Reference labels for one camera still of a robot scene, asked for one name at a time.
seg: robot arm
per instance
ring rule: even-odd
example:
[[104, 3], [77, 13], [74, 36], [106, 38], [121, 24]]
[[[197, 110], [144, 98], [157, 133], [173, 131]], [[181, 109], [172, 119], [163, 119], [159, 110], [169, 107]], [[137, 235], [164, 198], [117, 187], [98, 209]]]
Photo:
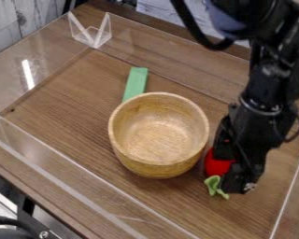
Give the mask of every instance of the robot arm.
[[220, 121], [205, 159], [205, 173], [221, 176], [223, 191], [246, 193], [264, 173], [268, 151], [299, 134], [298, 130], [287, 139], [299, 121], [294, 104], [299, 99], [299, 6], [290, 0], [205, 0], [215, 29], [225, 37], [213, 43], [200, 32], [183, 0], [171, 2], [205, 48], [223, 50], [237, 39], [248, 39], [252, 45], [250, 82], [240, 104], [229, 105]]

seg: green strip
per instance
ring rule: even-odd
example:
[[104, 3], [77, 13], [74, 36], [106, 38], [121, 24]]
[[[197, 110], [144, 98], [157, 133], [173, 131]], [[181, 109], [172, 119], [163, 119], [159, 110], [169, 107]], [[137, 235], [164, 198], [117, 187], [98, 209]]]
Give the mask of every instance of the green strip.
[[144, 93], [148, 69], [143, 67], [132, 67], [126, 79], [122, 101], [133, 98]]

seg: wooden bowl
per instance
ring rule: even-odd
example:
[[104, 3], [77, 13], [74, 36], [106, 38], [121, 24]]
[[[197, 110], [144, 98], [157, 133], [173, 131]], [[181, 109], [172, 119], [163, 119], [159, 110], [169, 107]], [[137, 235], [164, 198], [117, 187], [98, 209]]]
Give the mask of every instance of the wooden bowl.
[[200, 157], [209, 125], [197, 105], [165, 92], [144, 93], [112, 113], [108, 134], [121, 164], [137, 175], [168, 178]]

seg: green object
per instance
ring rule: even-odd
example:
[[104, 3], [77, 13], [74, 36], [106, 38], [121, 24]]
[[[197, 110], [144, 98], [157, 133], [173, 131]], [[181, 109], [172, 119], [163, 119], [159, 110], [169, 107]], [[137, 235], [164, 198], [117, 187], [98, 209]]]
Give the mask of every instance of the green object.
[[148, 69], [143, 67], [132, 67], [126, 79], [122, 101], [133, 98], [144, 93]]
[[208, 188], [208, 192], [211, 196], [215, 196], [217, 194], [223, 197], [223, 199], [228, 200], [229, 195], [224, 193], [223, 190], [217, 187], [220, 180], [221, 180], [220, 176], [209, 176], [204, 180], [204, 184]]

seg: bowl rim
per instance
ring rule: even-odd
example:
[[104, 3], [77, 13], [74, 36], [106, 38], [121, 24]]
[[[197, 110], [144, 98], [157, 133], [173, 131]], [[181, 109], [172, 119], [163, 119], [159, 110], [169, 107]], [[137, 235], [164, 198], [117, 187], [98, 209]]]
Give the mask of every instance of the bowl rim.
[[[204, 127], [205, 127], [205, 134], [203, 135], [203, 139], [201, 139], [201, 142], [199, 144], [199, 147], [197, 147], [197, 150], [193, 151], [193, 153], [188, 156], [185, 156], [184, 160], [180, 161], [180, 160], [169, 160], [168, 162], [165, 161], [161, 161], [161, 162], [149, 162], [147, 161], [145, 159], [143, 158], [139, 158], [133, 155], [130, 155], [129, 153], [126, 153], [125, 149], [121, 147], [121, 144], [118, 143], [118, 141], [116, 140], [116, 136], [114, 136], [114, 133], [113, 133], [113, 121], [114, 121], [114, 118], [118, 114], [118, 112], [121, 111], [121, 109], [130, 104], [130, 102], [139, 100], [140, 98], [144, 98], [144, 97], [148, 97], [148, 96], [152, 96], [152, 95], [164, 95], [164, 96], [168, 96], [168, 97], [173, 97], [173, 98], [177, 98], [179, 100], [184, 101], [187, 104], [191, 105], [191, 107], [196, 110], [199, 116], [201, 117], [201, 120], [204, 122]], [[144, 164], [148, 164], [148, 165], [171, 165], [173, 163], [181, 163], [181, 162], [185, 162], [188, 159], [193, 158], [195, 155], [204, 149], [205, 147], [205, 144], [207, 144], [207, 141], [208, 141], [208, 137], [209, 137], [209, 121], [207, 119], [207, 116], [204, 114], [204, 111], [201, 110], [201, 108], [196, 105], [196, 103], [193, 103], [189, 99], [187, 99], [185, 97], [177, 95], [177, 94], [173, 94], [173, 93], [169, 93], [169, 92], [148, 92], [148, 93], [141, 93], [139, 94], [137, 96], [132, 97], [130, 99], [128, 99], [125, 102], [122, 102], [114, 109], [114, 111], [112, 112], [112, 115], [109, 117], [109, 121], [108, 121], [108, 135], [109, 135], [109, 141], [110, 141], [110, 144], [112, 144], [112, 147], [116, 148], [116, 150], [120, 152], [120, 154], [122, 154], [124, 157], [128, 158], [129, 161], [133, 161], [133, 162], [141, 162]]]

